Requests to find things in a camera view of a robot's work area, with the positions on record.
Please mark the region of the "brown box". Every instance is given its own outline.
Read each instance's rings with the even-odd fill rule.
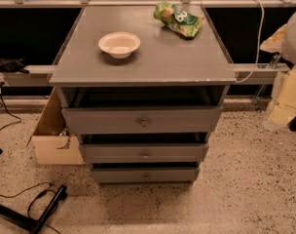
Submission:
[[[53,90],[31,138],[38,164],[84,164],[78,139],[59,135],[64,128],[60,100],[56,90]]]

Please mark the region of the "white bowl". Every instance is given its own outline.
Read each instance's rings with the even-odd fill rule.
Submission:
[[[115,32],[102,37],[98,46],[115,59],[125,59],[140,45],[140,39],[131,33]]]

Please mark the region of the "snack bag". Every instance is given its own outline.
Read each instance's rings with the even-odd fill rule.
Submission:
[[[195,37],[204,20],[204,18],[190,15],[168,2],[156,4],[154,18],[185,37]]]

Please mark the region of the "concrete floor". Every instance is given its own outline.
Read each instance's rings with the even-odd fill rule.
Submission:
[[[296,233],[296,132],[268,132],[249,99],[227,99],[194,184],[98,186],[89,167],[38,165],[29,138],[42,105],[12,103],[20,124],[0,133],[0,193],[44,181],[67,186],[48,224],[61,233]],[[0,113],[0,127],[13,118]],[[23,215],[42,185],[3,204]],[[49,193],[33,207],[39,217]],[[26,233],[0,218],[0,234]],[[44,227],[41,233],[55,233]]]

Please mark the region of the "gray tabletop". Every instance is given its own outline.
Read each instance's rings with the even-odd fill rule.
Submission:
[[[200,6],[183,9],[203,16]],[[56,86],[229,85],[230,64],[206,20],[187,40],[153,18],[155,6],[86,7],[56,66]],[[140,47],[129,58],[114,59],[98,48],[112,32],[136,34]]]

